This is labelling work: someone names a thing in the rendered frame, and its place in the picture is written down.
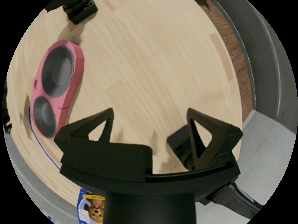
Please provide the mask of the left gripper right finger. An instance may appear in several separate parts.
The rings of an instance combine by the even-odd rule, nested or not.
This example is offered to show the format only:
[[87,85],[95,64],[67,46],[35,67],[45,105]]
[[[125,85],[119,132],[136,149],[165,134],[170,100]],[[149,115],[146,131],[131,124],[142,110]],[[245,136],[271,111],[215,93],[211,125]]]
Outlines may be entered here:
[[[235,125],[205,115],[205,113],[193,108],[188,108],[186,121],[188,121],[190,143],[192,143],[194,169],[205,168],[214,159],[214,156],[233,151],[243,136],[241,129]],[[194,121],[212,133],[212,140],[210,140],[208,147],[205,147]]]

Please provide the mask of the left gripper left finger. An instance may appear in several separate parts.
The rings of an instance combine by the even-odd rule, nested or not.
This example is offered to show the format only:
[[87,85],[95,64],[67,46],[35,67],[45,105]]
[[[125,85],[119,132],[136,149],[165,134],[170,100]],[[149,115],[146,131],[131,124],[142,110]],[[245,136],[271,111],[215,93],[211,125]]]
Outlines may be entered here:
[[84,119],[74,121],[74,123],[64,125],[57,133],[69,135],[72,137],[80,137],[80,139],[89,139],[89,133],[96,129],[98,125],[104,123],[104,129],[98,141],[106,141],[109,143],[110,135],[112,135],[114,112],[113,108],[104,109],[104,111],[96,113],[96,115],[84,117]]

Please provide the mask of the grey steel bowl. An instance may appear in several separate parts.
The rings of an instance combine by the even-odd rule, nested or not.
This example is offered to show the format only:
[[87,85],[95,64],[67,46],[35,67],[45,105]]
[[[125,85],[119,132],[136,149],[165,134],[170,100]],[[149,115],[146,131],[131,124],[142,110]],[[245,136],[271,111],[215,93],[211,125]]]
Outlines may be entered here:
[[[72,68],[73,67],[73,68]],[[67,45],[52,49],[41,69],[41,85],[49,97],[63,95],[71,84],[74,71],[74,56]],[[71,80],[69,80],[71,79]]]
[[35,119],[39,131],[48,139],[52,139],[56,135],[57,129],[55,112],[53,112],[51,103],[43,97],[37,96],[33,103],[33,119]]

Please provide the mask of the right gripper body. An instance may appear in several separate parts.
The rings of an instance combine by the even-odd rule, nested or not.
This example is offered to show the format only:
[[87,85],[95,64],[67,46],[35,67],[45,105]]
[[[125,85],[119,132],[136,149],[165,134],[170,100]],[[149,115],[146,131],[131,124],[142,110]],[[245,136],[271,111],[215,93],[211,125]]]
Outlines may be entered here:
[[[5,120],[3,121],[3,127],[4,131],[7,132],[9,129],[9,124],[7,125],[7,123],[11,121],[11,117],[9,117],[8,108],[5,108],[3,112],[5,112]],[[5,125],[7,125],[7,127],[5,127]]]

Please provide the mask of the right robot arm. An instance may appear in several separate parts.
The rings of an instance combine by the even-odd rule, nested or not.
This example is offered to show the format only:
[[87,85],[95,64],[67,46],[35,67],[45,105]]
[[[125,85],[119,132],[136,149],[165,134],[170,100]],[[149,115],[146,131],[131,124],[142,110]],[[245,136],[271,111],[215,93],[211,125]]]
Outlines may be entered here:
[[[47,12],[49,12],[56,10],[56,8],[59,8],[61,6],[63,6],[65,14],[68,15],[68,19],[71,20],[71,22],[74,22],[74,20],[76,20],[78,16],[85,14],[85,12],[89,11],[90,8],[96,6],[96,3],[94,3],[93,0],[52,0],[52,2],[44,8],[44,10],[47,10]],[[3,92],[3,111],[5,108],[7,108],[7,93],[8,85],[7,77],[5,77]]]

